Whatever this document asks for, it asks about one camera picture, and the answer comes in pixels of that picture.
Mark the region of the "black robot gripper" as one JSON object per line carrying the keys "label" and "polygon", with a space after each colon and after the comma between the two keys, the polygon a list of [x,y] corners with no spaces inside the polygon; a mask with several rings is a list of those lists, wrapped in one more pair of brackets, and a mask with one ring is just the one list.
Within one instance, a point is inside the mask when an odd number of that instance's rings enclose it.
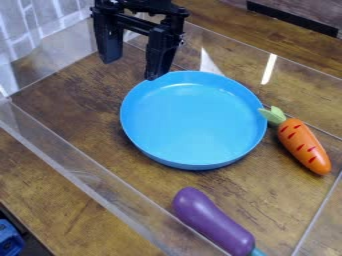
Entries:
{"label": "black robot gripper", "polygon": [[[123,54],[123,29],[149,35],[145,78],[150,81],[163,76],[171,68],[183,34],[183,24],[190,12],[173,0],[95,0],[91,8],[98,52],[105,64]],[[137,17],[163,15],[158,24]]]}

